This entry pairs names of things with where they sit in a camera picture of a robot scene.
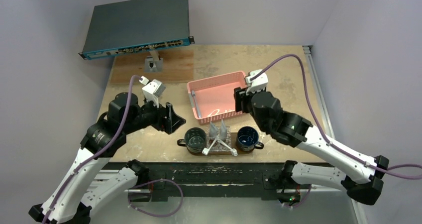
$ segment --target robotic arm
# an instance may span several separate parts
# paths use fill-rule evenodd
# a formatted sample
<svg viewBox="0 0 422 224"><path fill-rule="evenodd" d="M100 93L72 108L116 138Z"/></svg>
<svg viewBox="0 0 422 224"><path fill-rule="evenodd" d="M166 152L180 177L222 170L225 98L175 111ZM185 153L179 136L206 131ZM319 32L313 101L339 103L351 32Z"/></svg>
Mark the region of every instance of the robotic arm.
<svg viewBox="0 0 422 224"><path fill-rule="evenodd" d="M165 89L160 81L150 81L141 77L140 82L145 85L142 88L145 97L144 105L140 106L138 97L130 94L128 115L123 124L123 129L113 145L75 173L74 170L78 165L109 144L121 125L129 94L120 93L116 95L115 99L108 105L108 112L103 113L97 123L88 128L81 141L81 148L78 150L75 161L59 187L46 202L33 206L29 211L35 221L42 222L47 215L48 220L44 220L46 223L89 223L90 213L92 215L100 206L111 200L118 193L115 192L116 190L126 190L135 184L147 181L145 177L147 177L148 169L138 161L132 160L116 175L116 178L107 181L95 189L93 193L87 193L87 189L97 173L126 143L128 134L148 126L171 134L186 123L185 119L174 113L173 106L170 103L166 103L165 107L158 103L158 99Z"/></svg>
<svg viewBox="0 0 422 224"><path fill-rule="evenodd" d="M261 71L250 72L245 78L247 87L234 90L236 111L251 114L259 129L278 143L312 153L334 166L319 167L287 161L282 174L270 181L278 184L323 185L345 190L350 198L358 202L375 204L381 195L384 173L369 166L387 169L389 160L383 156L371 157L359 153L330 137L330 143L327 143L309 120L284 111L280 100L266 91L268 78L265 73L252 80ZM338 149L364 160L365 164Z"/></svg>

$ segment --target pink basket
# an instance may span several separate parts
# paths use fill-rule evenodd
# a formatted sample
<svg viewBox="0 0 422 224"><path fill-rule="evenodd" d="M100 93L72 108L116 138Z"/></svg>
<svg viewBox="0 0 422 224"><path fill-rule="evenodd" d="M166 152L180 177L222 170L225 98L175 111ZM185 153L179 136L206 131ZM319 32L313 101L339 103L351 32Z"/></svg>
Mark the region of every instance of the pink basket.
<svg viewBox="0 0 422 224"><path fill-rule="evenodd" d="M234 89L237 87L246 87L243 71L188 82L192 111L200 124L242 114L235 111ZM192 97L192 91L195 92L197 104Z"/></svg>

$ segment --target table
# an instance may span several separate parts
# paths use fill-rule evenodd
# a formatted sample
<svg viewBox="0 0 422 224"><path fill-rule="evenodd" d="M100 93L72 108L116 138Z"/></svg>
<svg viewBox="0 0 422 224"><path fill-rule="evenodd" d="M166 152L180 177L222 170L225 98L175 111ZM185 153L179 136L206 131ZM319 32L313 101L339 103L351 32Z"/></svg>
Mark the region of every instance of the table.
<svg viewBox="0 0 422 224"><path fill-rule="evenodd" d="M194 80L239 70L248 73L264 68L281 55L297 54L305 66L311 104L318 119L321 120L317 96L302 46L195 44L178 49L193 50ZM111 73L122 65L117 61L118 59L115 59ZM295 112L315 123L306 104L301 69L297 60L294 58L284 59L274 65L266 74L269 79L267 91L280 99L283 110ZM167 89L164 91L160 103L172 103L175 112L187 120L186 124L171 135L158 132L152 127L128 135L127 144L117 151L110 160L111 162L126 162L131 159L145 162L284 162L286 160L323 162L310 153L277 143L269 135L260 132L252 117L248 114L224 120L224 123L230 126L231 132L237 132L243 126L256 128L260 134L260 141L265 144L264 149L254 150L249 154L237 157L231 155L192 155L186 148L177 146L176 140L183 138L186 130L191 127L201 127L206 130L207 126L199 125L199 122L194 118L186 83L165 85ZM134 94L140 98L143 96L141 88L141 84L134 85L133 88ZM116 94L127 92L127 90L128 84L115 85L111 84L109 80L99 115L107 111L109 102L114 99Z"/></svg>

